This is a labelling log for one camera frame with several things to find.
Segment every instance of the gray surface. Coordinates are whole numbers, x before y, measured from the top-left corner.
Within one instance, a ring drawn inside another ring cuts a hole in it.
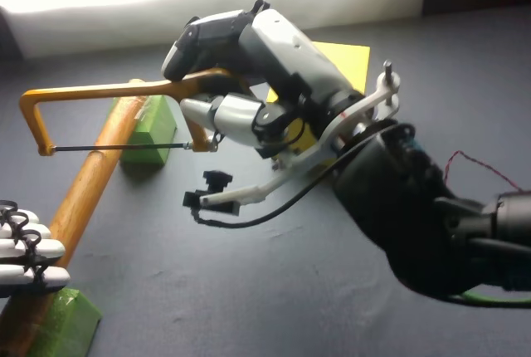
[[[439,164],[463,149],[528,187],[530,27],[524,7],[310,36],[370,46],[368,90],[383,60],[393,60],[402,77],[398,118],[417,126]],[[2,197],[48,222],[84,158],[37,154],[17,110],[23,91],[156,80],[164,54],[154,47],[0,66]],[[86,101],[44,111],[57,143],[85,143],[108,107]],[[198,226],[180,204],[185,190],[202,186],[205,169],[235,174],[233,186],[270,175],[267,162],[230,141],[217,154],[173,151],[150,175],[115,170],[70,267],[72,285],[105,315],[91,356],[529,355],[529,312],[448,306],[404,289],[327,184],[260,227]],[[270,211],[300,185],[243,217]],[[461,159],[450,185],[482,201],[508,190]]]

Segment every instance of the green block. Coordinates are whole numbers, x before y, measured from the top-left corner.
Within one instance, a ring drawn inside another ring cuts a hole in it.
[[[80,291],[58,291],[27,357],[85,357],[100,320]]]
[[[173,142],[177,124],[164,95],[152,95],[147,109],[129,137],[128,144],[167,144]],[[127,164],[164,165],[169,149],[125,150],[120,162]]]

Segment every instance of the robotic hand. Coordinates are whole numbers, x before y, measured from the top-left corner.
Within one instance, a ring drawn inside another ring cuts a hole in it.
[[[53,267],[65,252],[35,213],[0,200],[0,297],[46,294],[63,288],[70,276]]]
[[[223,56],[225,46],[230,59]],[[232,176],[205,172],[208,190],[186,193],[183,202],[198,223],[224,228],[263,223],[335,174],[336,197],[365,235],[385,251],[405,286],[462,305],[531,308],[531,301],[493,301],[466,293],[481,284],[531,291],[531,193],[500,195],[488,206],[457,198],[415,141],[414,127],[391,119],[398,110],[400,78],[389,62],[376,90],[363,96],[301,31],[272,9],[191,21],[169,52],[163,74],[179,80],[189,71],[204,69],[206,62],[263,79],[279,100],[266,104],[220,90],[220,95],[183,100],[184,116],[221,137],[251,146],[262,158],[277,155],[282,164],[268,183],[229,191],[224,188]],[[285,140],[287,126],[297,118],[315,137],[315,144],[301,154],[289,148],[293,140]],[[241,205],[263,201],[286,181],[327,159],[335,161],[262,218],[225,223],[199,215],[205,209],[237,215]]]

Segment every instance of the metal rod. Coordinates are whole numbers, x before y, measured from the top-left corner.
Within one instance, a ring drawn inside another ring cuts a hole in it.
[[[191,143],[169,143],[169,144],[117,144],[117,145],[72,145],[67,147],[53,147],[54,152],[63,151],[105,151],[111,149],[166,149],[184,148],[190,149]]]

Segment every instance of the wooden stick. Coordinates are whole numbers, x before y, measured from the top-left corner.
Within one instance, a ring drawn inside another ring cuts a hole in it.
[[[109,115],[96,145],[126,144],[136,125],[136,115],[145,96],[120,98]],[[65,245],[66,253],[56,266],[66,267],[100,200],[121,151],[90,152],[81,166],[56,215],[51,221],[53,238]],[[0,355],[23,357],[39,333],[53,295],[14,296],[0,316]]]

